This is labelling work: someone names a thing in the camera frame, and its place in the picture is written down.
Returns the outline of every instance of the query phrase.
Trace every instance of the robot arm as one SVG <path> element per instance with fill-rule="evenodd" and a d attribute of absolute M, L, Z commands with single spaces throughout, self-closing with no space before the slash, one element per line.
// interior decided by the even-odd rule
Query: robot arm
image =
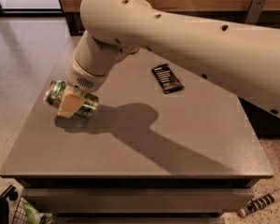
<path fill-rule="evenodd" d="M 83 0 L 80 12 L 86 32 L 66 74 L 83 91 L 98 90 L 139 47 L 280 118 L 280 30 L 165 13 L 145 0 Z"/>

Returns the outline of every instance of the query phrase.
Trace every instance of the table top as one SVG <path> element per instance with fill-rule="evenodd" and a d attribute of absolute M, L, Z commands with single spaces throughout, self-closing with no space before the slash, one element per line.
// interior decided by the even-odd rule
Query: table top
<path fill-rule="evenodd" d="M 238 98 L 142 50 L 117 64 L 92 119 L 57 117 L 43 101 L 70 41 L 0 172 L 2 177 L 271 177 L 273 169 Z M 185 86 L 164 94 L 151 68 L 168 63 Z"/>

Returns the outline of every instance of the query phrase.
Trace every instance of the table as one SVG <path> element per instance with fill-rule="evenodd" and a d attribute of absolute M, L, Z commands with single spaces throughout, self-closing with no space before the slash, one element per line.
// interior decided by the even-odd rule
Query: table
<path fill-rule="evenodd" d="M 117 64 L 92 119 L 57 117 L 43 101 L 69 42 L 22 127 L 0 176 L 61 214 L 222 214 L 253 197 L 273 169 L 238 98 L 142 50 Z M 168 63 L 185 86 L 164 94 L 151 68 Z"/>

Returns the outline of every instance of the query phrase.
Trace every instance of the wire basket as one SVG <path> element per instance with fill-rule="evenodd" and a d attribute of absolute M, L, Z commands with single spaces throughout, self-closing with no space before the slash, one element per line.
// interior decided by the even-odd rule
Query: wire basket
<path fill-rule="evenodd" d="M 19 199 L 14 216 L 10 222 L 11 224 L 27 224 L 26 214 L 23 208 L 24 202 L 26 201 L 23 198 Z"/>

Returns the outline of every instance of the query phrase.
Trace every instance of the floor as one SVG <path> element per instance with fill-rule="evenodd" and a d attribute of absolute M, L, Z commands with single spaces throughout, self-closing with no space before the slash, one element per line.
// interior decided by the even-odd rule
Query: floor
<path fill-rule="evenodd" d="M 0 18 L 0 168 L 13 146 L 37 95 L 67 41 L 64 18 Z M 280 137 L 260 140 L 275 177 L 253 187 L 256 197 L 280 189 Z M 0 178 L 0 193 L 12 179 Z M 280 223 L 280 202 L 242 219 L 223 216 L 225 223 Z"/>

